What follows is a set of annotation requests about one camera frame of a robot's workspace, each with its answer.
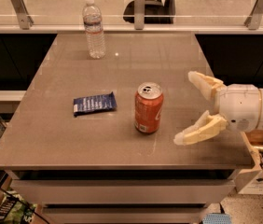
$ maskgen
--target bottle cap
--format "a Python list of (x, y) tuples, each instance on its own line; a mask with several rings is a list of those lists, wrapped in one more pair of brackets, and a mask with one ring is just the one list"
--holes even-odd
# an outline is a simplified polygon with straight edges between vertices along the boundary
[(93, 5), (94, 4), (94, 0), (85, 0), (87, 5)]

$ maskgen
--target glass panel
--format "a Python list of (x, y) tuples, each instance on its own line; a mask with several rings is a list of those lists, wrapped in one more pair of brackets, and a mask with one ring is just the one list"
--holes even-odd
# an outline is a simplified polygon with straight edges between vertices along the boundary
[[(132, 0), (95, 0), (104, 25), (133, 27), (123, 20)], [(174, 26), (243, 26), (256, 0), (174, 0)], [(85, 0), (24, 0), (35, 25), (76, 26), (82, 24)], [(10, 0), (0, 0), (0, 25), (18, 25)]]

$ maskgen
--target blue packet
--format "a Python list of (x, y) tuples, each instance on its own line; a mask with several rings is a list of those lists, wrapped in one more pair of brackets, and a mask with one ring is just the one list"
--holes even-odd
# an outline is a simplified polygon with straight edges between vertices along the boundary
[(113, 92), (74, 99), (75, 117), (93, 112), (113, 110), (115, 108), (117, 108), (117, 103)]

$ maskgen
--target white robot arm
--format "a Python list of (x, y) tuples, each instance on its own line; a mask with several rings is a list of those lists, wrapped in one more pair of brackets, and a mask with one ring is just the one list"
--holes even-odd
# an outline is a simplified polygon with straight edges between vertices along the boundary
[(215, 99), (215, 115), (206, 111), (189, 128), (178, 133), (177, 145), (191, 145), (212, 138), (228, 129), (235, 132), (263, 130), (263, 89), (253, 85), (225, 86), (222, 80), (189, 72), (188, 79), (208, 101)]

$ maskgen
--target can label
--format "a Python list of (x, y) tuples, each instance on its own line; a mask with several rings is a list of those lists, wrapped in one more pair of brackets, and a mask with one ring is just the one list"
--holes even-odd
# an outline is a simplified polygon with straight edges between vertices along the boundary
[(152, 82), (139, 86), (135, 93), (135, 127), (143, 133), (153, 133), (159, 128), (163, 93)]

